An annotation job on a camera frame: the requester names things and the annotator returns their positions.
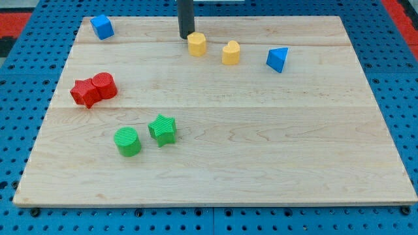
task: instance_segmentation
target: blue block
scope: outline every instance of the blue block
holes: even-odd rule
[[[288,48],[277,48],[268,51],[267,65],[275,71],[282,72],[285,65]]]
[[[100,40],[107,39],[114,34],[110,20],[103,14],[91,19],[90,23]]]

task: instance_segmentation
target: red star block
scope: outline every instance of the red star block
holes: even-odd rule
[[[91,78],[87,80],[76,80],[74,87],[70,90],[70,94],[76,104],[84,104],[87,108],[91,108],[94,103],[102,100],[91,81]]]
[[[91,82],[97,88],[102,99],[111,99],[118,93],[118,89],[116,89],[115,82],[110,73],[101,72],[96,74]]]

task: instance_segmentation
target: yellow arch block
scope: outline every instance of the yellow arch block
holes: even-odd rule
[[[224,65],[236,65],[240,62],[240,45],[232,40],[222,49],[222,63]]]
[[[187,36],[189,54],[200,57],[206,53],[206,37],[203,33],[194,32]]]

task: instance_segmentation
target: wood grain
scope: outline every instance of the wood grain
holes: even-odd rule
[[[208,53],[187,53],[176,18],[84,19],[14,197],[21,207],[360,206],[417,195],[338,17],[197,18]],[[228,40],[237,66],[221,64]],[[265,65],[288,46],[282,74]],[[68,90],[111,72],[118,95],[91,110]],[[158,148],[147,124],[176,118]],[[139,131],[118,154],[113,134]]]

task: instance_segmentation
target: blue pegboard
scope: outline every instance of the blue pegboard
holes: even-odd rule
[[[246,0],[197,16],[340,16],[418,184],[418,64],[380,1]],[[175,16],[174,0],[41,0],[0,69],[0,234],[418,234],[418,207],[16,208],[11,200],[83,16]]]

